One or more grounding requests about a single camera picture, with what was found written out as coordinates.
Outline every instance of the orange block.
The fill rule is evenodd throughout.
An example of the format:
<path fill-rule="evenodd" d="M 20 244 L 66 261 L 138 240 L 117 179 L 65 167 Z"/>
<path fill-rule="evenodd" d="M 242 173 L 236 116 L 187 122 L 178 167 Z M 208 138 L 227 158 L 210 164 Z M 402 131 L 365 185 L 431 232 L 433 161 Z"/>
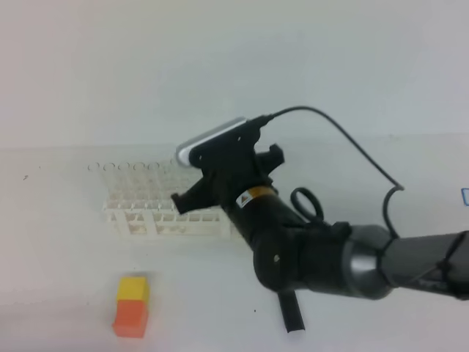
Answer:
<path fill-rule="evenodd" d="M 117 302 L 116 320 L 112 327 L 117 336 L 142 338 L 147 320 L 148 309 L 144 301 L 121 300 Z"/>

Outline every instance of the blue object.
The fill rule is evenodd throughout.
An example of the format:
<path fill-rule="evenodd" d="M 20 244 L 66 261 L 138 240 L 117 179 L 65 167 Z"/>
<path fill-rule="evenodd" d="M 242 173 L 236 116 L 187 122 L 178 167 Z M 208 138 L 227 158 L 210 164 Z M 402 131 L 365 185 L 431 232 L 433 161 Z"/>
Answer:
<path fill-rule="evenodd" d="M 469 207 L 469 188 L 461 188 L 462 201 L 466 207 Z"/>

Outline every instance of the yellow block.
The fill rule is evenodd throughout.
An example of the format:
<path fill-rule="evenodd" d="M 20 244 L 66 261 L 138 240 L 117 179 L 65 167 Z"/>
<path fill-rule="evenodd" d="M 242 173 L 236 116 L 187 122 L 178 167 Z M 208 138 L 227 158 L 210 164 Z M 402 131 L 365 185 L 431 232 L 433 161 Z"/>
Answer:
<path fill-rule="evenodd" d="M 144 276 L 124 276 L 120 279 L 116 301 L 134 300 L 148 304 L 149 285 Z"/>

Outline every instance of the black cable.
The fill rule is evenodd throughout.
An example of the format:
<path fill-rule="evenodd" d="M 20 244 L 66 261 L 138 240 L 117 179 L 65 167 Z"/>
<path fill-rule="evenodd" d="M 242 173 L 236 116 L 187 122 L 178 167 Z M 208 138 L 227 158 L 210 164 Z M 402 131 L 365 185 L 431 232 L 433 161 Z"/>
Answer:
<path fill-rule="evenodd" d="M 312 214 L 309 210 L 307 210 L 303 204 L 301 204 L 300 200 L 298 199 L 298 193 L 301 193 L 306 199 L 313 205 L 314 211 L 316 214 Z M 316 198 L 316 196 L 309 191 L 307 188 L 298 187 L 290 194 L 290 201 L 293 204 L 293 207 L 307 218 L 309 221 L 315 221 L 317 218 L 324 220 L 324 211 L 322 211 L 322 206 L 320 201 Z"/>
<path fill-rule="evenodd" d="M 394 193 L 396 193 L 397 191 L 404 191 L 404 187 L 400 183 L 398 183 L 394 178 L 392 178 L 392 176 L 390 176 L 376 161 L 374 161 L 374 159 L 365 151 L 365 149 L 363 149 L 362 146 L 360 146 L 359 143 L 357 143 L 356 140 L 354 140 L 354 138 L 352 138 L 352 136 L 349 135 L 348 132 L 345 129 L 343 129 L 342 126 L 340 126 L 340 124 L 338 124 L 332 117 L 327 115 L 325 112 L 323 112 L 319 109 L 316 109 L 316 108 L 312 108 L 310 106 L 293 106 L 291 108 L 283 109 L 283 110 L 277 111 L 276 113 L 269 114 L 269 115 L 266 116 L 266 118 L 268 118 L 269 121 L 271 121 L 271 120 L 275 119 L 276 117 L 279 117 L 283 114 L 287 114 L 287 113 L 292 112 L 292 111 L 300 111 L 300 110 L 312 111 L 312 112 L 324 117 L 327 121 L 332 123 L 345 136 L 345 138 L 347 138 L 349 140 L 349 142 L 352 143 L 353 146 L 358 149 L 358 151 L 361 153 L 361 155 L 363 155 L 366 158 L 366 160 L 368 160 L 381 173 L 381 175 L 386 177 L 389 180 L 389 182 L 391 182 L 394 185 L 394 187 L 391 190 L 389 190 L 389 192 L 385 195 L 385 198 L 384 198 L 384 201 L 383 201 L 383 218 L 384 218 L 384 222 L 385 222 L 386 226 L 389 229 L 389 232 L 391 233 L 391 236 L 393 238 L 397 238 L 398 237 L 397 232 L 394 229 L 394 226 L 392 225 L 391 220 L 389 219 L 388 206 L 389 206 L 389 201 L 390 201 L 392 195 Z M 311 202 L 313 204 L 316 212 L 317 212 L 318 208 L 321 209 L 321 212 L 322 212 L 322 207 L 321 207 L 319 201 L 317 200 L 317 198 L 313 195 L 312 199 L 316 200 L 316 204 Z M 294 206 L 298 210 L 298 212 L 302 213 L 302 215 L 304 215 L 304 213 L 302 211 L 300 211 L 299 208 L 301 208 L 302 210 L 307 212 L 308 216 L 314 216 L 309 211 L 307 211 L 302 205 L 298 208 L 295 204 L 294 204 Z"/>

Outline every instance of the white wall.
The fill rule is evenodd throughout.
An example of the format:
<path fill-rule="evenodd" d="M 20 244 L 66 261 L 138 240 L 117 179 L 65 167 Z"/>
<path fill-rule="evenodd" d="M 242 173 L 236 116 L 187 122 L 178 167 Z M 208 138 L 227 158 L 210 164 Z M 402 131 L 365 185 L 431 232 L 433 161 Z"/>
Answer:
<path fill-rule="evenodd" d="M 468 11 L 465 0 L 4 0 L 0 147 L 178 142 L 297 103 L 355 135 L 469 132 Z M 306 117 L 271 131 L 335 136 Z"/>

